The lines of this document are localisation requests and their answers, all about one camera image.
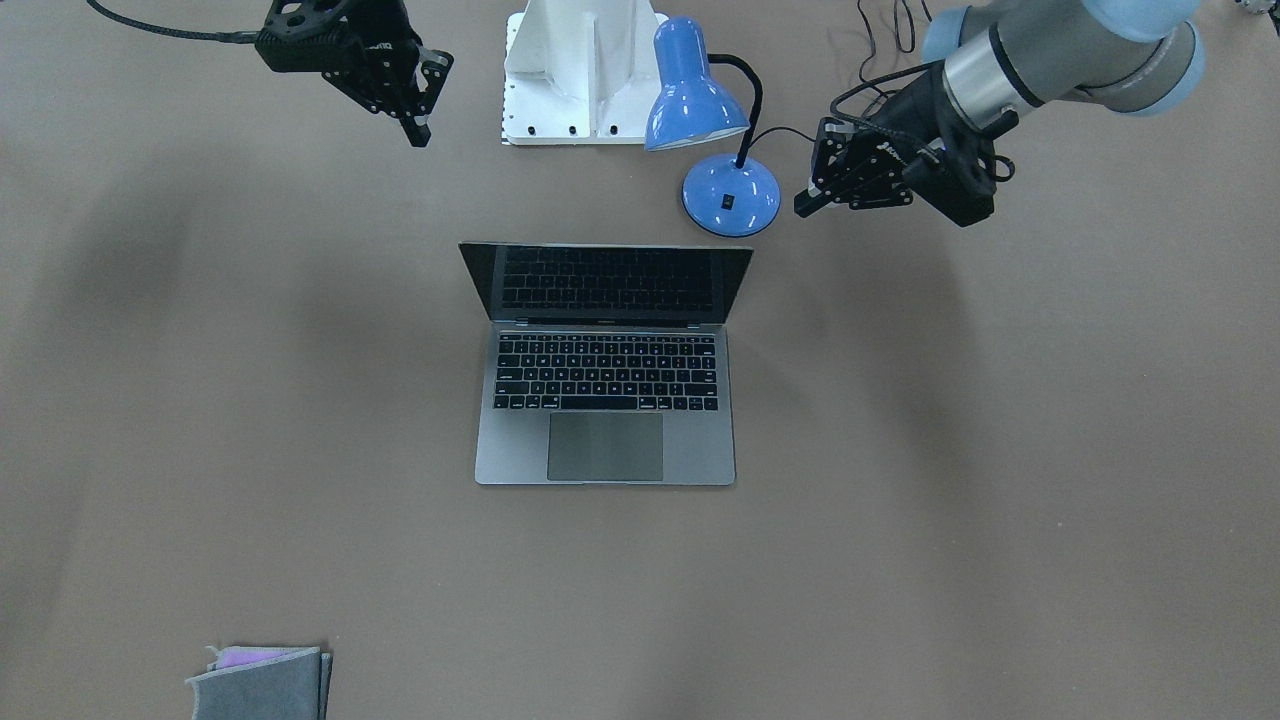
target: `lamp base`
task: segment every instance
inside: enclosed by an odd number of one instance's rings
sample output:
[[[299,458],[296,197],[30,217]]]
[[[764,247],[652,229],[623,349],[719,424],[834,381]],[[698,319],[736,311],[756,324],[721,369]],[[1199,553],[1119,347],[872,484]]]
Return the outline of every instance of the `lamp base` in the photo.
[[[737,155],[712,155],[685,176],[685,211],[703,229],[723,237],[763,231],[778,215],[781,190],[764,164]]]

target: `gray cloth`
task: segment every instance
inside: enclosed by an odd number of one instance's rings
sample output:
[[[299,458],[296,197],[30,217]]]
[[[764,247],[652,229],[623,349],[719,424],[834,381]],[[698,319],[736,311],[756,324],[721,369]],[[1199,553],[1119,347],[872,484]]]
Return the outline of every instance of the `gray cloth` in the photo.
[[[333,657],[317,647],[189,678],[192,720],[324,720]]]

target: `laptop key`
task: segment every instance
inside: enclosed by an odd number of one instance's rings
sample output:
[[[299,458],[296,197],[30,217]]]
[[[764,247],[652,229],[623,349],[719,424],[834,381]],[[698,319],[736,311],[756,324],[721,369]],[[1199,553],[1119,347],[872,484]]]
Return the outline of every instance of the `laptop key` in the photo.
[[[561,410],[635,410],[636,398],[630,395],[586,396],[568,395],[561,398]]]

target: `lamp shade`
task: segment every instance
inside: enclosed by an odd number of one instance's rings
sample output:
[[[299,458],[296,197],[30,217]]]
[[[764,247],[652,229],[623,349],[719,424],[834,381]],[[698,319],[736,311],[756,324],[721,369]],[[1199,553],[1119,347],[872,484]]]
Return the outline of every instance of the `lamp shade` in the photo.
[[[675,17],[653,36],[662,92],[649,113],[645,150],[666,150],[739,135],[750,123],[742,106],[712,78],[703,28]]]

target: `laptop trackpad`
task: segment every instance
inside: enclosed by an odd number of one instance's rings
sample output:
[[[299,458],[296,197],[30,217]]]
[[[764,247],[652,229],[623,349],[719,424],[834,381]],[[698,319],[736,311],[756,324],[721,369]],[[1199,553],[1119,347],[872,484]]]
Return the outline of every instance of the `laptop trackpad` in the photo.
[[[553,413],[549,441],[549,480],[662,479],[658,413]]]

